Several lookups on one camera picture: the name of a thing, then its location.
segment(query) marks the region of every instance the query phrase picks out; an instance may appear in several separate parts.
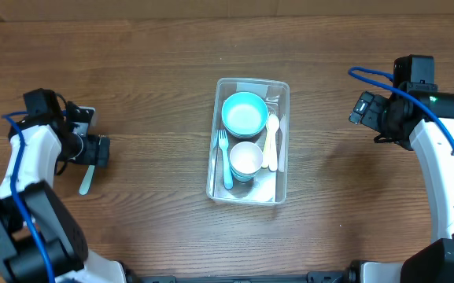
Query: gray tray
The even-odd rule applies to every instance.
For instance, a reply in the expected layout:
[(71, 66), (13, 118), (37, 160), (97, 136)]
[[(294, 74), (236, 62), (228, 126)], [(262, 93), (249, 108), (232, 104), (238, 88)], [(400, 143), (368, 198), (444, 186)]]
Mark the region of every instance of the gray tray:
[[(288, 144), (289, 135), (285, 136), (286, 146), (281, 149), (282, 135), (278, 130), (275, 138), (277, 141), (277, 153), (285, 151), (284, 172), (277, 170), (270, 172), (268, 169), (261, 169), (255, 178), (249, 182), (239, 182), (234, 178), (234, 187), (225, 189), (223, 185), (223, 160), (215, 133), (223, 129), (221, 121), (221, 108), (224, 101), (232, 94), (240, 91), (249, 91), (262, 97), (267, 104), (268, 110), (275, 112), (279, 120), (286, 115), (286, 131), (289, 130), (290, 122), (290, 87), (283, 82), (276, 82), (266, 79), (247, 79), (247, 78), (223, 78), (218, 81), (216, 87), (216, 99), (214, 114), (212, 118), (211, 145), (209, 150), (209, 170), (206, 193), (208, 197), (215, 201), (229, 202), (235, 204), (258, 204), (276, 205), (281, 204), (286, 199), (286, 182), (288, 173)], [(239, 139), (231, 134), (228, 135), (230, 155), (231, 149), (239, 142), (254, 142), (261, 149), (264, 148), (267, 131), (250, 139)]]

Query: wood grain surface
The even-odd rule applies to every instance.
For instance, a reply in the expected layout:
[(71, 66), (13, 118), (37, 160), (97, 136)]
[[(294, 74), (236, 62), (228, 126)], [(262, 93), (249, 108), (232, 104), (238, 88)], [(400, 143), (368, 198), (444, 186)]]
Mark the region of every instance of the wood grain surface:
[[(54, 189), (90, 248), (140, 275), (304, 274), (352, 259), (403, 261), (430, 243), (419, 162), (348, 121), (363, 90), (353, 65), (435, 56), (454, 93), (454, 16), (281, 17), (0, 23), (0, 116), (43, 87), (93, 106), (112, 139), (109, 168)], [(288, 196), (276, 208), (205, 194), (216, 82), (255, 77), (291, 88)], [(0, 182), (9, 160), (0, 119)]]

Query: plastic bin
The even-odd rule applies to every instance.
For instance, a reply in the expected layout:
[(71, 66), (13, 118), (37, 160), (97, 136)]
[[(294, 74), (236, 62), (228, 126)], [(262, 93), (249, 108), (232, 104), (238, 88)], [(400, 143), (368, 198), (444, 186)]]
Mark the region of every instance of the plastic bin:
[[(236, 94), (240, 91), (249, 91), (263, 98), (267, 104), (268, 110), (275, 112), (275, 114), (279, 117), (279, 120), (281, 120), (283, 115), (286, 115), (286, 133), (289, 130), (290, 87), (286, 83), (266, 79), (220, 79), (216, 87), (216, 99), (212, 117), (206, 193), (208, 197), (215, 201), (233, 204), (282, 204), (286, 200), (289, 135), (286, 134), (286, 146), (284, 149), (281, 149), (282, 135), (280, 130), (278, 130), (275, 138), (277, 141), (278, 159), (280, 151), (285, 151), (286, 160), (284, 163), (284, 172), (281, 172), (280, 170), (270, 172), (268, 169), (262, 168), (255, 178), (249, 182), (239, 182), (234, 178), (234, 187), (232, 189), (225, 189), (223, 185), (223, 157), (221, 149), (218, 147), (218, 141), (215, 139), (215, 133), (219, 129), (224, 128), (223, 121), (221, 120), (221, 108), (223, 106), (223, 102), (232, 94)], [(261, 149), (263, 149), (266, 136), (266, 129), (250, 139), (238, 139), (229, 134), (228, 153), (230, 155), (230, 151), (234, 145), (243, 141), (254, 142), (260, 146)]]

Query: blue fork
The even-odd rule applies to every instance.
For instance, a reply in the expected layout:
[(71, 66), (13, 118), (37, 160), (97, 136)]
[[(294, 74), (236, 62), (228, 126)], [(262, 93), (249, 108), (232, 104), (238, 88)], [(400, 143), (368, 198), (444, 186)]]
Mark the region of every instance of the blue fork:
[(223, 153), (223, 183), (225, 189), (232, 189), (234, 181), (232, 180), (232, 172), (230, 171), (230, 161), (228, 159), (228, 136), (225, 130), (218, 130), (218, 145)]

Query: wooden table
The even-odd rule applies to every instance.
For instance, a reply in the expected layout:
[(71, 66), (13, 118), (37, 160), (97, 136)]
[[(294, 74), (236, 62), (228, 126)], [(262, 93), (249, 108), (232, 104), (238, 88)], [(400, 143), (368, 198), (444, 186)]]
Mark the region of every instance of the wooden table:
[[(414, 153), (375, 145), (348, 121), (363, 90), (353, 65), (435, 56), (454, 93), (454, 16), (286, 17), (0, 24), (0, 115), (43, 87), (98, 110), (107, 170), (78, 195), (86, 167), (54, 189), (90, 248), (140, 275), (304, 274), (352, 259), (403, 261), (430, 243)], [(216, 82), (255, 77), (291, 88), (288, 196), (276, 208), (205, 194)], [(0, 182), (9, 160), (0, 119)]]

